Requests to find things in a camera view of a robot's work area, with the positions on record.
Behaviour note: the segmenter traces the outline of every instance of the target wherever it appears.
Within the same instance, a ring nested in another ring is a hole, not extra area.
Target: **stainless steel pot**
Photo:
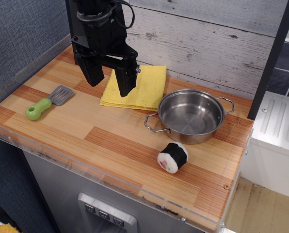
[[[232,103],[232,111],[225,113],[218,101]],[[225,115],[235,111],[234,102],[194,89],[182,89],[164,96],[158,112],[146,116],[144,125],[155,133],[166,132],[168,136],[183,144],[198,144],[212,138],[222,125]],[[148,126],[148,118],[159,114],[163,129]]]

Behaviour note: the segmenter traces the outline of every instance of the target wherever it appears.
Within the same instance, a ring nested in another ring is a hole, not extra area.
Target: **wooden floor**
[[[289,233],[289,197],[240,178],[225,223],[236,233]]]

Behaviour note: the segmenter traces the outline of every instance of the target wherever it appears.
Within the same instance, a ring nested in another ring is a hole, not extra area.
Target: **yellow cloth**
[[[157,111],[164,94],[166,70],[167,66],[141,66],[136,87],[125,97],[120,96],[113,70],[100,105]]]
[[[18,233],[18,231],[8,223],[7,225],[0,225],[0,233]]]

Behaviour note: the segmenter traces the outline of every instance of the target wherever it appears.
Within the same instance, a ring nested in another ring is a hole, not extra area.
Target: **plush sushi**
[[[169,173],[176,173],[189,158],[188,151],[180,142],[172,142],[158,154],[159,165]]]

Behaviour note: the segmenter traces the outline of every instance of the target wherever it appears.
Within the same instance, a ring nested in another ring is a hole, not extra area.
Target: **control panel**
[[[87,194],[79,193],[78,204],[90,233],[138,233],[137,219]]]

